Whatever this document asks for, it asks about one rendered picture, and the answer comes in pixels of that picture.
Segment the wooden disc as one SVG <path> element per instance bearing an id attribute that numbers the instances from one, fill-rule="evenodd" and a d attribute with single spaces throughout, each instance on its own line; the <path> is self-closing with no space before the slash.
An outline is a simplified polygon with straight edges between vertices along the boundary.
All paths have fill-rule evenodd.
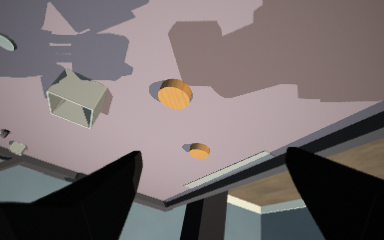
<path id="1" fill-rule="evenodd" d="M 209 147 L 200 144 L 200 143 L 194 143 L 190 146 L 189 154 L 198 159 L 206 159 L 209 156 Z"/>
<path id="2" fill-rule="evenodd" d="M 165 80 L 158 92 L 162 104 L 172 109 L 184 109 L 189 105 L 192 91 L 183 81 L 178 79 Z"/>

